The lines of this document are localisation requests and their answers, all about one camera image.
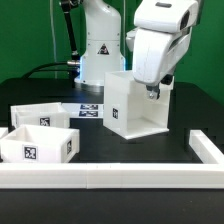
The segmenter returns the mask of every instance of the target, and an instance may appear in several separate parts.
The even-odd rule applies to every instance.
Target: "white box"
[[[8,134],[8,128],[0,128],[0,139]]]
[[[22,124],[69,128],[69,113],[61,103],[29,104],[11,106],[12,126]]]
[[[106,73],[103,125],[126,139],[169,131],[172,88],[173,83],[160,84],[160,98],[153,101],[146,86],[134,80],[132,71]]]
[[[13,163],[66,163],[79,152],[79,130],[21,125],[0,140],[1,157]]]

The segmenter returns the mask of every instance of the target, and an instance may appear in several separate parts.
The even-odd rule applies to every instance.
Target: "open white box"
[[[8,128],[0,128],[0,139],[8,134]]]
[[[173,83],[160,84],[160,98],[153,101],[146,86],[134,80],[132,71],[106,73],[103,125],[126,139],[169,131],[172,89]]]
[[[219,188],[224,155],[199,130],[190,145],[203,164],[0,164],[0,188]]]
[[[22,124],[69,128],[69,113],[61,103],[29,104],[11,106],[12,126]]]
[[[6,163],[67,163],[79,152],[79,130],[21,125],[0,148]]]

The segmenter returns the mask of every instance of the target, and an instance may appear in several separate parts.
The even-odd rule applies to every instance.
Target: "black table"
[[[9,79],[0,84],[0,126],[8,106],[47,102],[103,103],[103,95],[68,80]],[[100,119],[71,119],[80,153],[71,162],[201,163],[188,145],[202,130],[224,150],[224,107],[197,86],[175,83],[169,133],[125,140]],[[223,223],[224,191],[209,189],[0,190],[1,223]]]

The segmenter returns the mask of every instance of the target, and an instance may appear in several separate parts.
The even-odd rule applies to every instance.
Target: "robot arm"
[[[135,13],[133,75],[146,85],[151,99],[159,98],[159,84],[173,75],[189,48],[192,26],[201,1],[143,0]],[[133,32],[128,34],[130,42]]]

